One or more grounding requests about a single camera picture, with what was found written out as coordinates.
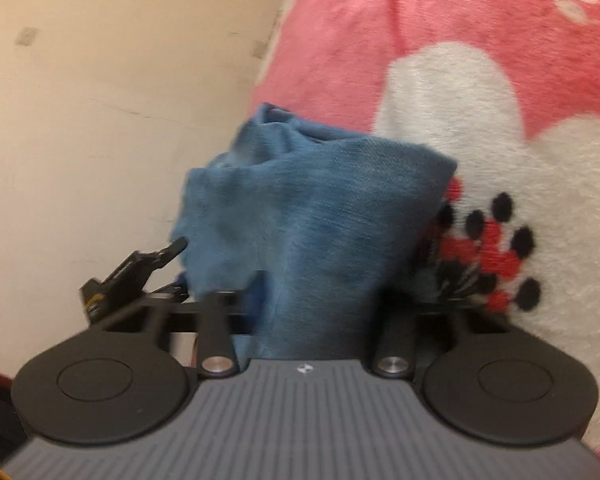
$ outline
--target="blue cloth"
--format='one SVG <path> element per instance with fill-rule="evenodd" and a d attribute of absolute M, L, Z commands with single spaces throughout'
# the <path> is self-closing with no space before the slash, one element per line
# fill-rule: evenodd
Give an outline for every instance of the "blue cloth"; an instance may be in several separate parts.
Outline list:
<path fill-rule="evenodd" d="M 189 288 L 240 289 L 266 270 L 251 356 L 356 356 L 374 293 L 413 251 L 455 168 L 425 146 L 262 105 L 229 152 L 187 176 L 172 238 L 189 241 Z"/>

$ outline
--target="pink blanket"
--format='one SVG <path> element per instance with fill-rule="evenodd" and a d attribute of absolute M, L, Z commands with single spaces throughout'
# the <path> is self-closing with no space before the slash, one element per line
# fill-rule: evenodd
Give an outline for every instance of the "pink blanket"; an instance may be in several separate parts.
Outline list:
<path fill-rule="evenodd" d="M 600 0 L 285 0 L 264 101 L 456 158 L 442 257 L 491 269 L 489 308 L 600 384 Z M 493 211 L 502 193 L 510 219 Z M 600 450 L 600 404 L 586 441 Z"/>

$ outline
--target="gray ribbed panel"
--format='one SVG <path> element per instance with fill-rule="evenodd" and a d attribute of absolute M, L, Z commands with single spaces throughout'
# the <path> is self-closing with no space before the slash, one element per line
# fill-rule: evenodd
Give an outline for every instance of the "gray ribbed panel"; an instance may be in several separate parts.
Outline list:
<path fill-rule="evenodd" d="M 411 387 L 358 362 L 253 361 L 200 386 L 168 425 L 127 444 L 73 449 L 33 439 L 13 480 L 600 480 L 600 460 L 570 440 L 488 446 L 440 424 Z"/>

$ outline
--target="black circular joint cover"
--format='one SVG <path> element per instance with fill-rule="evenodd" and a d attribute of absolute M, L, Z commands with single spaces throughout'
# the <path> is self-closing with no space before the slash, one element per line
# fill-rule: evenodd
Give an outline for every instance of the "black circular joint cover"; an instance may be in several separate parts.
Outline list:
<path fill-rule="evenodd" d="M 73 445 L 129 440 L 180 407 L 187 376 L 144 336 L 87 330 L 34 357 L 18 372 L 11 399 L 23 422 Z"/>
<path fill-rule="evenodd" d="M 598 402 L 593 375 L 531 336 L 475 335 L 424 377 L 433 411 L 465 434 L 504 446 L 543 446 L 579 434 Z"/>

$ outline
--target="folded cloth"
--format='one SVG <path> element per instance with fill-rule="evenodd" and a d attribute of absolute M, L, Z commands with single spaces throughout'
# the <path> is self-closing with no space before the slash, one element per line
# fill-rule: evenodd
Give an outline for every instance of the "folded cloth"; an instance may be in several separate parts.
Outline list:
<path fill-rule="evenodd" d="M 360 354 L 372 298 L 435 216 L 456 164 L 429 148 L 262 105 L 191 170 L 172 238 L 198 296 L 268 273 L 251 357 Z"/>

